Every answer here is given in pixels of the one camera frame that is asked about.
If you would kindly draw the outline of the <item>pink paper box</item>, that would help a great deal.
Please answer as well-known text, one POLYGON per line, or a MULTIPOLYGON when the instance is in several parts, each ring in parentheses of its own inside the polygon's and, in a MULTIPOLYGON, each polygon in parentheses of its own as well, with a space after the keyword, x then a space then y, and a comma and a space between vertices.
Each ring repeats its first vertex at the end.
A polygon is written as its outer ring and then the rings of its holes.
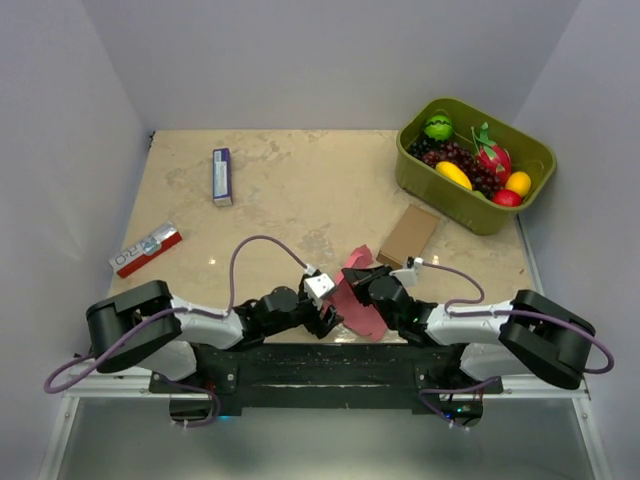
MULTIPOLYGON (((372 264, 372 252, 363 244, 351 252, 343 268, 366 269, 372 264)), ((325 306, 334 306, 343 319, 343 325, 349 330, 369 341, 381 341, 387 332, 387 326, 379 313, 373 306, 363 306, 359 303, 347 285, 341 269, 334 274, 333 281, 337 289, 325 301, 325 306)))

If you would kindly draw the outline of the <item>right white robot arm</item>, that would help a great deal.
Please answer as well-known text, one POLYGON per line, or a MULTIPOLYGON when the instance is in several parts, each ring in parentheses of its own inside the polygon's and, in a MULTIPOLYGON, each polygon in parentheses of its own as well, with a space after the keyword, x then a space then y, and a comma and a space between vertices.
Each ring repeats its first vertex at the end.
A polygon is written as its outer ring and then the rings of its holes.
POLYGON ((521 289, 498 304, 482 299, 445 304, 413 298, 420 259, 410 267, 344 268, 358 302, 371 306, 386 327, 417 347, 454 346, 454 362, 439 378, 459 393, 493 377, 531 373, 565 390, 577 389, 587 371, 595 328, 547 297, 521 289))

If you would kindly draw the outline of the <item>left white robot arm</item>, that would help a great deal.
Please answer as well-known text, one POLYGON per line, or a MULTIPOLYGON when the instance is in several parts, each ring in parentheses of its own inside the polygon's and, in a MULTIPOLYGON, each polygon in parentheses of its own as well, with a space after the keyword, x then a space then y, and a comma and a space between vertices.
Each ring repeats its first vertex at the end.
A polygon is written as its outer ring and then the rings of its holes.
POLYGON ((207 380, 207 368, 196 358, 197 344, 222 351, 249 349, 298 326, 322 339, 340 323, 336 309, 324 306, 336 291, 328 275, 305 275, 297 291, 277 287, 224 311, 174 296, 164 281, 148 282, 86 311, 97 371, 141 367, 185 392, 196 392, 207 380))

